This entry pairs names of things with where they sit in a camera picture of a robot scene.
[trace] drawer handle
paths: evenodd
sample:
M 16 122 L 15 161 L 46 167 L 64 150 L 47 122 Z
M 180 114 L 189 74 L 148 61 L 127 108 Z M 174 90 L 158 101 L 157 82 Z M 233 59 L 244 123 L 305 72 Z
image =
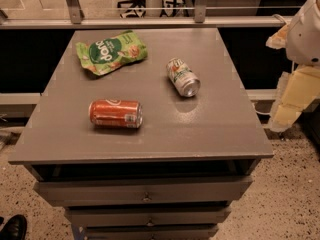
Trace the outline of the drawer handle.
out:
M 147 226 L 148 227 L 153 227 L 154 226 L 154 223 L 152 222 L 152 219 L 150 218 L 148 223 L 147 223 Z
M 152 198 L 149 196 L 148 192 L 144 193 L 144 198 L 142 198 L 142 201 L 145 203 L 152 201 Z

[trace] drawer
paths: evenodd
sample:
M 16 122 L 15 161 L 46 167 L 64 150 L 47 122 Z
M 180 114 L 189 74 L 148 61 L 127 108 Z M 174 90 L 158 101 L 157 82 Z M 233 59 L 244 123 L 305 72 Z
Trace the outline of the drawer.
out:
M 217 224 L 230 214 L 229 207 L 212 203 L 88 207 L 67 210 L 65 216 L 78 227 L 148 226 L 173 224 Z
M 46 182 L 243 175 L 234 160 L 33 165 Z
M 35 191 L 52 206 L 232 201 L 250 176 L 164 178 L 85 182 L 38 182 Z
M 108 240 L 209 240 L 218 231 L 216 225 L 87 228 L 88 239 Z

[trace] red soda can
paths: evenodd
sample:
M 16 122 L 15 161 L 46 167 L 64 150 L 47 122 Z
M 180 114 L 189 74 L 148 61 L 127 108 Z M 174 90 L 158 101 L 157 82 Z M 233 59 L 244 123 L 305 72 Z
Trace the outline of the red soda can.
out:
M 96 100 L 89 106 L 89 117 L 95 125 L 139 128 L 142 106 L 138 101 Z

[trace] gray cabinet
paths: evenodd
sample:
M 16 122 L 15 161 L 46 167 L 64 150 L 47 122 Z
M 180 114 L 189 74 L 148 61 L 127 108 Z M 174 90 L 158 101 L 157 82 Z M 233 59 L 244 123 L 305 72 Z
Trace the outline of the gray cabinet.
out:
M 81 68 L 75 43 L 120 31 L 76 31 L 10 163 L 89 239 L 208 239 L 271 145 L 216 29 L 135 31 L 148 58 L 100 78 Z M 196 97 L 167 78 L 172 57 L 199 76 Z M 88 106 L 101 98 L 139 100 L 140 129 L 92 125 Z

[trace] cabinet top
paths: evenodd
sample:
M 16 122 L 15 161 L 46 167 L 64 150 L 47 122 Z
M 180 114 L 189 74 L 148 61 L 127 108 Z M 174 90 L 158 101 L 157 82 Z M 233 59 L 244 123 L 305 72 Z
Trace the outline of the cabinet top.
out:
M 77 31 L 35 108 L 13 164 L 109 163 L 248 159 L 272 156 L 217 29 L 134 30 L 148 58 L 97 78 L 83 69 L 75 44 L 91 44 L 121 30 Z M 173 57 L 201 81 L 193 98 L 182 98 L 166 74 Z M 139 129 L 97 128 L 88 107 L 97 99 L 138 100 Z

